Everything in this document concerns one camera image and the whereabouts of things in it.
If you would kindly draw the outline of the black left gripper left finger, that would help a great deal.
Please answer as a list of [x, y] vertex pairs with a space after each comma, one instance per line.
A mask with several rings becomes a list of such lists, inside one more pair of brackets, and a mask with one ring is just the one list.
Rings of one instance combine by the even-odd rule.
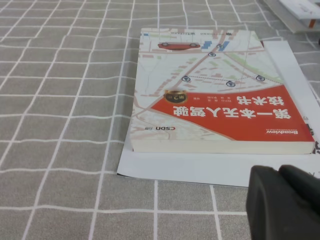
[[271, 167], [251, 168], [246, 213], [253, 240], [320, 238], [320, 215]]

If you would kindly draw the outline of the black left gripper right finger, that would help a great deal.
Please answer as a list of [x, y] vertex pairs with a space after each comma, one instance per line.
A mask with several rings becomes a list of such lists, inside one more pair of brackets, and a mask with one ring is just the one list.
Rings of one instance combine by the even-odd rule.
[[318, 215], [320, 214], [320, 180], [293, 165], [282, 165], [279, 174], [294, 191], [304, 199]]

